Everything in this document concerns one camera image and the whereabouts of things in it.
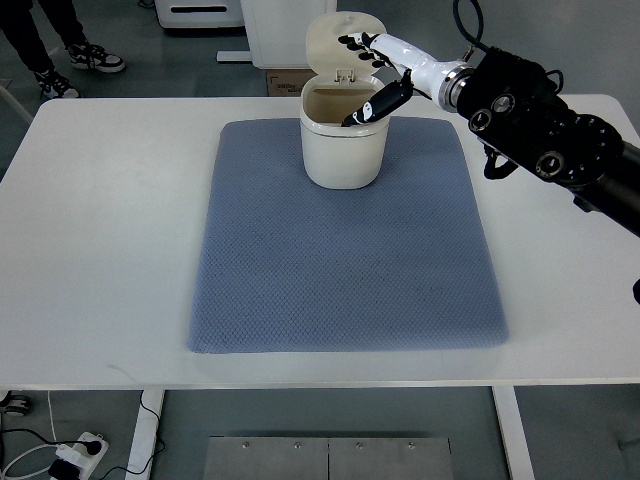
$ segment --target black cable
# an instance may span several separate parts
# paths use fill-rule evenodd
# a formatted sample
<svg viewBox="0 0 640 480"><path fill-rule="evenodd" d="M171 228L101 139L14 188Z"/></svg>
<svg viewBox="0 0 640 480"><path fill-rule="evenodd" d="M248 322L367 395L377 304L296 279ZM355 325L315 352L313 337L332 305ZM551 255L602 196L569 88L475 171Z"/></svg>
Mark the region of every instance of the black cable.
<svg viewBox="0 0 640 480"><path fill-rule="evenodd" d="M560 93L564 87L564 75L562 72L560 70L551 70L547 72L546 75L547 77L550 75L558 75L558 88L556 88L556 91L553 93Z"/></svg>
<svg viewBox="0 0 640 480"><path fill-rule="evenodd" d="M480 8L478 0L469 0L469 2L471 2L471 5L473 5L473 8L476 11L476 16L478 17L478 33L476 34L476 36L474 37L473 35L471 35L467 31L467 29L464 28L462 20L460 20L460 0L453 0L453 19L455 20L456 26L458 27L458 30L460 31L462 36L472 45L478 47L480 50L486 53L489 51L489 47L480 41L480 39L482 38L482 34L484 33L484 17L482 16L482 9Z"/></svg>
<svg viewBox="0 0 640 480"><path fill-rule="evenodd" d="M428 93L425 93L422 90L418 90L417 88L414 88L414 90L418 92L420 95L422 95L424 98L428 98L429 100L431 100L431 95L429 95Z"/></svg>
<svg viewBox="0 0 640 480"><path fill-rule="evenodd" d="M111 473L114 472L116 470L124 470L127 473L130 473L131 475L142 475L147 468L149 468L149 464L151 463L151 460L153 460L153 458L158 455L159 453L163 452L166 448L167 445L164 443L164 441L158 436L158 428L160 428L160 415L158 415L156 412L154 412L153 410L151 410L150 408L147 408L145 406L144 403L142 403L142 394L144 393L144 390L142 392L140 392L140 406L145 409L147 412L151 412L153 413L156 418L158 419L158 427L156 427L156 441L162 446L162 448L160 450L158 450L157 452L154 452L153 455L151 455L149 457L149 460L147 460L147 463L145 463L144 468L142 470L140 470L139 472L132 472L131 470L125 468L125 467L113 467L111 469L109 469L107 471L107 473L105 473L102 477L100 477L98 480L104 480L105 478L107 478L107 476Z"/></svg>
<svg viewBox="0 0 640 480"><path fill-rule="evenodd" d="M51 445L51 446L65 445L65 444L68 444L68 443L70 443L70 444L81 443L82 445L84 445L87 448L87 450L91 449L91 448L98 448L99 447L98 448L98 452L99 452L100 448L102 448L102 445L97 440L94 440L94 441L91 441L91 442L83 442L83 441L79 441L79 440L66 440L66 441L61 441L61 442L50 442L49 440L44 438L42 435L40 435L38 432L34 432L33 430L30 430L28 428L8 428L6 430L0 430L0 434L13 433L13 432L27 432L27 433L30 433L31 435L34 435L34 436L38 437L40 440L42 440L47 445Z"/></svg>

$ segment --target white table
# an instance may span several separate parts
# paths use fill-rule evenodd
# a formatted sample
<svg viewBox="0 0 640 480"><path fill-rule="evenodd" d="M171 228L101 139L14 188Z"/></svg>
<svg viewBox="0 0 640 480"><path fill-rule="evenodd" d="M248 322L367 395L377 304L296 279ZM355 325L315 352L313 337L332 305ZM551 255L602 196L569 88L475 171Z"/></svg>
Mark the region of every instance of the white table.
<svg viewBox="0 0 640 480"><path fill-rule="evenodd" d="M612 98L567 96L640 138ZM0 184L0 388L494 387L513 478L532 478L512 386L640 381L640 239L518 170L482 175L466 122L415 97L397 115L456 127L509 328L492 349L206 355L186 339L219 132L297 117L295 98L45 104ZM141 411L132 459L153 449Z"/></svg>

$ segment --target cardboard box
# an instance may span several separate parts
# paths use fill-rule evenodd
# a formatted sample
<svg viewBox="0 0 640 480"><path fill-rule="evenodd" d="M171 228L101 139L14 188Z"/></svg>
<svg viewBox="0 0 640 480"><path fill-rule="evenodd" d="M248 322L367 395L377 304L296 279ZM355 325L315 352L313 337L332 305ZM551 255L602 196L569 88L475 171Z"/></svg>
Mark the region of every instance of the cardboard box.
<svg viewBox="0 0 640 480"><path fill-rule="evenodd" d="M267 70L267 92L270 97L299 97L304 84L316 75L311 69Z"/></svg>

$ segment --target blue mat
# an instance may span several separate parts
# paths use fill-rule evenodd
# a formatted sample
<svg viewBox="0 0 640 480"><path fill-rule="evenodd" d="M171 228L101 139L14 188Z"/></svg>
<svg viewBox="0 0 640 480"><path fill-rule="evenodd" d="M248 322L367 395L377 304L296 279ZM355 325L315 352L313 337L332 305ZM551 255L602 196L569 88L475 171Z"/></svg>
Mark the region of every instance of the blue mat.
<svg viewBox="0 0 640 480"><path fill-rule="evenodd" d="M306 175L298 119L221 133L189 348L202 353L491 347L507 328L462 148L391 119L358 190Z"/></svg>

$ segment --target person's leg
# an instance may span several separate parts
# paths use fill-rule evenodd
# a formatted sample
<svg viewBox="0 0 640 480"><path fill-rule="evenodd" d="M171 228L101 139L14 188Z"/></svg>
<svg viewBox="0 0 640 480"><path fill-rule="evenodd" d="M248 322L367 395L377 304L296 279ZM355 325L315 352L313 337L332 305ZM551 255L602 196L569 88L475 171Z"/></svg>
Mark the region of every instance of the person's leg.
<svg viewBox="0 0 640 480"><path fill-rule="evenodd" d="M53 62L40 39L30 8L29 2L16 2L13 7L2 7L0 28L29 70L32 72L53 70Z"/></svg>
<svg viewBox="0 0 640 480"><path fill-rule="evenodd" d="M82 24L76 16L72 0L38 0L38 2L49 22L60 35L74 68L106 73L124 70L125 64L120 57L107 53L99 45L89 43L84 35Z"/></svg>
<svg viewBox="0 0 640 480"><path fill-rule="evenodd" d="M56 72L29 11L31 7L28 0L4 3L0 6L0 28L22 63L33 72L44 96L79 97L78 91L69 85L69 80Z"/></svg>
<svg viewBox="0 0 640 480"><path fill-rule="evenodd" d="M87 39L72 0L38 0L38 3L67 48L86 43Z"/></svg>

